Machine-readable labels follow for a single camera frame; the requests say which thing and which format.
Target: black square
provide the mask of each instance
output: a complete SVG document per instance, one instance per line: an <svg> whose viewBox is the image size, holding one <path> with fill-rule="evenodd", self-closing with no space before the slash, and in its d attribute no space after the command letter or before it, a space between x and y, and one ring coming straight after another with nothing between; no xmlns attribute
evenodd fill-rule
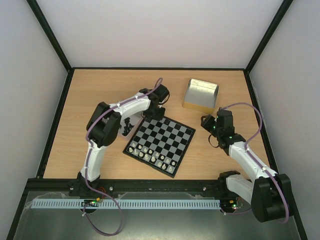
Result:
<svg viewBox="0 0 320 240"><path fill-rule="evenodd" d="M160 128L160 130L158 131L158 133L160 133L160 134L164 134L166 131L164 130L164 129L162 129L162 128Z"/></svg>
<svg viewBox="0 0 320 240"><path fill-rule="evenodd" d="M154 143L155 145L158 145L158 144L160 143L160 140L155 138L155 139L153 140L153 143Z"/></svg>
<svg viewBox="0 0 320 240"><path fill-rule="evenodd" d="M177 148L179 146L179 143L177 141L173 141L172 146L174 146L175 148Z"/></svg>
<svg viewBox="0 0 320 240"><path fill-rule="evenodd" d="M148 126L148 129L154 129L155 128L155 125L153 125L153 124L149 124L149 126Z"/></svg>
<svg viewBox="0 0 320 240"><path fill-rule="evenodd" d="M157 133L155 132L155 131L152 131L151 133L150 133L150 136L152 136L152 137L155 137L157 135Z"/></svg>
<svg viewBox="0 0 320 240"><path fill-rule="evenodd" d="M176 135L174 135L173 133L171 133L170 136L169 136L169 138L172 139L172 140L175 140Z"/></svg>
<svg viewBox="0 0 320 240"><path fill-rule="evenodd" d="M133 140L136 141L136 142L139 142L140 139L141 139L141 138L140 138L139 136L135 136Z"/></svg>
<svg viewBox="0 0 320 240"><path fill-rule="evenodd" d="M184 136L184 133L182 131L179 131L177 135L182 138Z"/></svg>
<svg viewBox="0 0 320 240"><path fill-rule="evenodd" d="M166 143L163 148L164 148L165 150L169 150L170 147L171 147L171 146L170 146L168 143Z"/></svg>
<svg viewBox="0 0 320 240"><path fill-rule="evenodd" d="M176 124L176 125L174 126L174 129L180 130L180 128L181 128L181 125L179 125L179 124Z"/></svg>
<svg viewBox="0 0 320 240"><path fill-rule="evenodd" d="M168 164L165 164L165 163L164 163L164 164L162 164L161 169L166 170L167 167L168 167Z"/></svg>
<svg viewBox="0 0 320 240"><path fill-rule="evenodd" d="M166 130L171 133L173 130L173 127L168 126Z"/></svg>
<svg viewBox="0 0 320 240"><path fill-rule="evenodd" d="M186 145L186 144L187 144L187 142L188 142L188 141L187 141L187 140L185 140L184 138L182 138L182 139L181 139L181 141L180 141L180 143L182 143L183 145Z"/></svg>
<svg viewBox="0 0 320 240"><path fill-rule="evenodd" d="M147 128L146 128L145 126L141 126L140 129L139 129L139 131L140 131L140 132L143 132L143 133L144 133L146 130L147 130Z"/></svg>
<svg viewBox="0 0 320 240"><path fill-rule="evenodd" d="M176 149L176 150L175 150L175 154L177 154L177 155L181 156L181 154L182 154L182 150L180 150L180 149Z"/></svg>
<svg viewBox="0 0 320 240"><path fill-rule="evenodd" d="M187 129L187 130L185 130L185 133L188 134L188 135L191 135L192 131L190 129Z"/></svg>
<svg viewBox="0 0 320 240"><path fill-rule="evenodd" d="M146 133L144 133L144 134L142 135L142 139L144 139L144 140L147 140L147 139L148 139L148 137L149 137L149 135L148 135L148 134L146 134Z"/></svg>
<svg viewBox="0 0 320 240"><path fill-rule="evenodd" d="M149 147L151 146L151 142L146 141L145 144L144 144L144 146L146 146L147 148L149 148Z"/></svg>
<svg viewBox="0 0 320 240"><path fill-rule="evenodd" d="M157 147L155 148L155 151L156 151L156 152L158 152L158 153L161 153L161 151L162 151L162 147L157 146Z"/></svg>
<svg viewBox="0 0 320 240"><path fill-rule="evenodd" d="M169 151L166 156L171 159L174 156L174 153Z"/></svg>
<svg viewBox="0 0 320 240"><path fill-rule="evenodd" d="M162 136L161 141L166 143L168 141L168 138L166 136Z"/></svg>

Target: white wall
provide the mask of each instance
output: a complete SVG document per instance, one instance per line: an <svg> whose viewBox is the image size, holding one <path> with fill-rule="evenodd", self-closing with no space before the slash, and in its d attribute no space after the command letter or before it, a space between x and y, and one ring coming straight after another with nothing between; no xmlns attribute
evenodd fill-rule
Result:
<svg viewBox="0 0 320 240"><path fill-rule="evenodd" d="M281 173L319 239L320 1L293 1L251 75Z"/></svg>
<svg viewBox="0 0 320 240"><path fill-rule="evenodd" d="M67 75L25 0L1 1L0 73L2 240L36 176Z"/></svg>
<svg viewBox="0 0 320 240"><path fill-rule="evenodd" d="M73 67L245 68L283 0L38 0Z"/></svg>

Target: white cable tray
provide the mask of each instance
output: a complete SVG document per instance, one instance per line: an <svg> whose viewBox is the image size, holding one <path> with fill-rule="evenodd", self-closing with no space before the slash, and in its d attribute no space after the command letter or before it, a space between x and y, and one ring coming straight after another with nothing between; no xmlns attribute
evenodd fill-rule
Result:
<svg viewBox="0 0 320 240"><path fill-rule="evenodd" d="M79 209L84 206L84 199L35 199L32 209ZM203 209L219 210L219 200L156 200L156 199L119 199L117 200L122 209ZM102 203L88 206L88 209L117 209L116 204L105 199Z"/></svg>

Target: silver box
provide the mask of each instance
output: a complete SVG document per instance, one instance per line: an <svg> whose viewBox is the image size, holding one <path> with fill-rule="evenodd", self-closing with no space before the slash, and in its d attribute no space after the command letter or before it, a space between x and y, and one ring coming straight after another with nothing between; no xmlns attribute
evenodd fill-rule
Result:
<svg viewBox="0 0 320 240"><path fill-rule="evenodd" d="M183 101L183 107L213 113L216 106L219 86L194 78L189 80Z"/></svg>

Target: chessboard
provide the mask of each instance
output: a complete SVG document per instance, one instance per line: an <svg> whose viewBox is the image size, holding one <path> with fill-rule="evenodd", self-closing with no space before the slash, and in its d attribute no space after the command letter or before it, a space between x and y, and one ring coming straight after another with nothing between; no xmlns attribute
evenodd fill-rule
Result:
<svg viewBox="0 0 320 240"><path fill-rule="evenodd" d="M168 117L145 118L123 153L174 178L195 131Z"/></svg>

